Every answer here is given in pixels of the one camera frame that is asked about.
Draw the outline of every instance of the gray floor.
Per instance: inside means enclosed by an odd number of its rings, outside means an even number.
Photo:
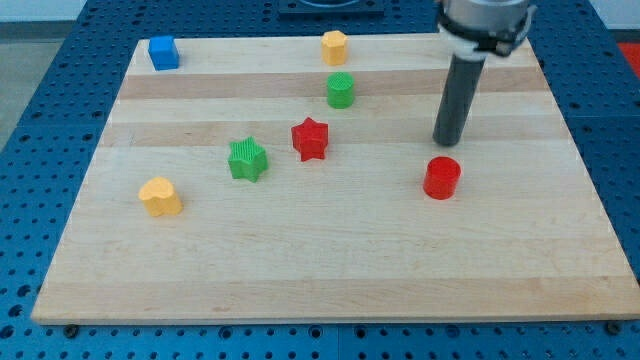
[[[0,42],[0,149],[4,148],[62,40]]]

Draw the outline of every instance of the yellow block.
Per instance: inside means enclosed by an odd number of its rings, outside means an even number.
[[[347,36],[342,31],[327,31],[322,36],[322,60],[327,65],[342,65],[347,61]]]
[[[182,211],[182,202],[173,184],[163,177],[155,177],[144,184],[138,198],[151,216],[176,215]]]

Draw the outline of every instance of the blue cube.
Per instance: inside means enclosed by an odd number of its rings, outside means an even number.
[[[149,39],[149,55],[153,67],[160,70],[177,69],[180,64],[180,54],[176,49],[173,36],[156,36]]]

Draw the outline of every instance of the wood grain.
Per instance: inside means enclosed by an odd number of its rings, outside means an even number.
[[[640,288],[526,43],[490,58],[463,141],[431,140],[449,52],[434,35],[350,37],[354,105],[332,109],[318,37],[138,44],[32,317],[43,324],[626,319]],[[327,122],[324,161],[290,127]],[[268,154],[233,180],[228,143]],[[457,159],[454,198],[421,189]],[[135,194],[172,181],[149,217]]]

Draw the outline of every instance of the red cylinder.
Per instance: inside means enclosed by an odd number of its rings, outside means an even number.
[[[433,158],[427,165],[427,175],[422,188],[434,199],[448,199],[456,191],[460,174],[462,169],[452,158],[446,156]]]

